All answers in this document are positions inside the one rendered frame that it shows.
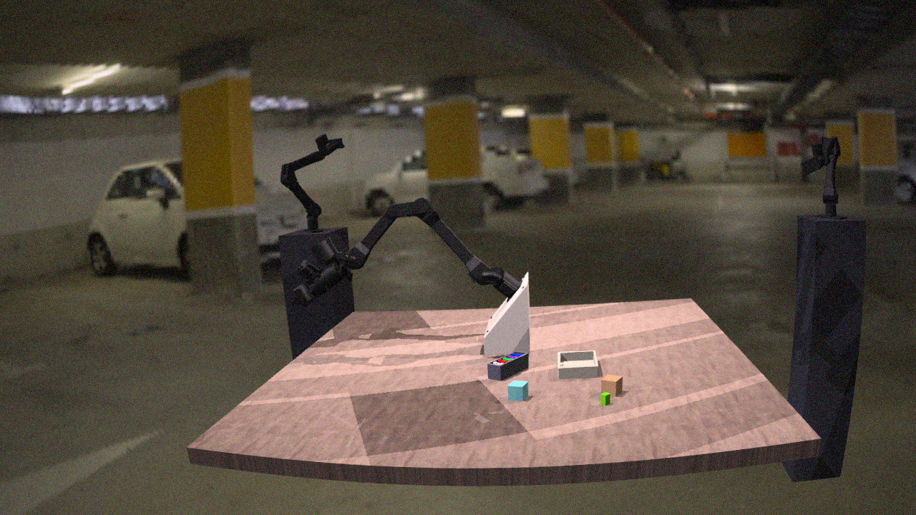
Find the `tan cube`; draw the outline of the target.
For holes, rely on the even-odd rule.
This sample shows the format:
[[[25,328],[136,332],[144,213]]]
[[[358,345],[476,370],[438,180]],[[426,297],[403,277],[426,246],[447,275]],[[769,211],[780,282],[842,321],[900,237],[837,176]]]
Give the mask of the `tan cube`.
[[[617,396],[623,389],[623,377],[607,375],[601,379],[601,394],[609,393],[610,397]]]

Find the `light blue cube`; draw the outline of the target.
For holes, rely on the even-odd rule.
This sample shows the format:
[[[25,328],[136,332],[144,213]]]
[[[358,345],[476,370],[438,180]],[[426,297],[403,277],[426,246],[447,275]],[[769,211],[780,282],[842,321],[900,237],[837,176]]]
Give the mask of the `light blue cube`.
[[[508,385],[508,401],[524,401],[529,395],[529,381],[513,381]]]

